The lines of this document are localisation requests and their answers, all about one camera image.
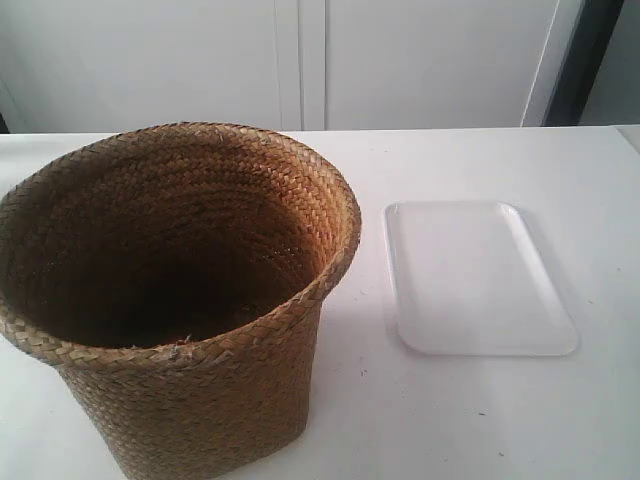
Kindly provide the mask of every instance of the wicker basket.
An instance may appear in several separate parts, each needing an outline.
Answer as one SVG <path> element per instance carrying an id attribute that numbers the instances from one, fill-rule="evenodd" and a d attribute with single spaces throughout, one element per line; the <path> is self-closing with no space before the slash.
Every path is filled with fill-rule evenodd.
<path id="1" fill-rule="evenodd" d="M 205 479 L 305 428 L 353 193 L 282 135 L 180 123 L 64 155 L 0 203 L 0 332 L 135 480 Z"/>

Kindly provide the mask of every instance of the white wall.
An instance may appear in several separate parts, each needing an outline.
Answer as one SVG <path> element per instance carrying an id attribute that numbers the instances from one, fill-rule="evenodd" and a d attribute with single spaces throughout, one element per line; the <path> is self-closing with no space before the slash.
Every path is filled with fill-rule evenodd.
<path id="1" fill-rule="evenodd" d="M 580 123 L 640 123 L 640 2 L 624 3 Z"/>
<path id="2" fill-rule="evenodd" d="M 12 131 L 540 124 L 581 0 L 3 0 Z"/>

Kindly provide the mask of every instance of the basket opening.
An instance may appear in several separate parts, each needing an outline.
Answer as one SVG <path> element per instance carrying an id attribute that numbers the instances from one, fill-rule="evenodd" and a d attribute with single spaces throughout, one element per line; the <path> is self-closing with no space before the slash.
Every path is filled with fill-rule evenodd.
<path id="1" fill-rule="evenodd" d="M 290 167 L 278 182 L 264 159 L 239 168 L 249 154 L 183 148 L 64 194 L 60 177 L 41 182 L 47 201 L 6 223 L 6 303 L 62 340 L 107 348 L 202 340 L 271 311 L 331 259 L 339 215 Z"/>

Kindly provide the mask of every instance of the basket rim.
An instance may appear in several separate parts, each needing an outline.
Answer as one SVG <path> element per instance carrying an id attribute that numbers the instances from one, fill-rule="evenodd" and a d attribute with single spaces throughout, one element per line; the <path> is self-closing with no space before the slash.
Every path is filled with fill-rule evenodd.
<path id="1" fill-rule="evenodd" d="M 292 313 L 290 316 L 292 319 L 304 318 L 309 311 L 322 303 L 346 273 L 355 256 L 360 242 L 362 222 L 360 207 L 344 177 L 330 162 L 303 143 L 274 131 L 231 123 L 179 122 L 113 135 L 66 153 L 22 180 L 0 201 L 0 212 L 13 197 L 19 197 L 20 191 L 30 185 L 39 174 L 54 172 L 56 169 L 62 168 L 64 164 L 68 164 L 69 161 L 82 161 L 77 156 L 80 152 L 95 152 L 97 154 L 105 146 L 117 142 L 130 142 L 140 135 L 155 135 L 168 130 L 176 130 L 190 135 L 202 129 L 212 130 L 213 133 L 220 136 L 220 141 L 223 138 L 228 138 L 228 134 L 241 134 L 245 138 L 263 144 L 268 142 L 268 144 L 278 145 L 303 161 L 315 163 L 316 168 L 323 172 L 323 176 L 330 178 L 330 181 L 339 187 L 343 194 L 341 195 L 341 210 L 349 221 L 344 224 L 343 241 L 340 242 L 336 253 L 327 261 L 323 270 L 304 289 L 268 313 L 239 328 L 204 340 L 145 348 L 97 347 L 62 340 L 33 326 L 28 318 L 15 313 L 5 302 L 0 292 L 0 333 L 9 342 L 23 352 L 54 367 L 70 366 L 76 369 L 102 372 L 189 369 L 203 364 L 222 363 L 254 345 L 268 342 L 279 332 L 288 330 L 297 323 L 294 320 L 284 323 L 278 323 L 275 320 L 287 317 L 288 313 Z M 279 328 L 274 328 L 276 323 L 280 325 Z M 255 334 L 249 334 L 255 326 L 265 327 L 260 329 L 262 334 L 259 337 Z M 204 355 L 194 357 L 192 353 L 195 350 L 204 353 Z"/>

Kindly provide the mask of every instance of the table surface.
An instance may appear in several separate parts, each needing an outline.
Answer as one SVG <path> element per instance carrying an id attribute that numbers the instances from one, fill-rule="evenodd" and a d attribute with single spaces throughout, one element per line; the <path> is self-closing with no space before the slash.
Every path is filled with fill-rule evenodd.
<path id="1" fill-rule="evenodd" d="M 0 136 L 0 190 L 104 136 Z M 631 139 L 614 127 L 292 136 L 352 185 L 362 244 L 323 310 L 306 432 L 223 478 L 637 478 L 640 155 Z M 409 200 L 516 206 L 579 348 L 556 358 L 409 350 L 396 333 L 382 215 Z M 0 365 L 0 478 L 123 478 L 53 369 L 1 338 Z"/>

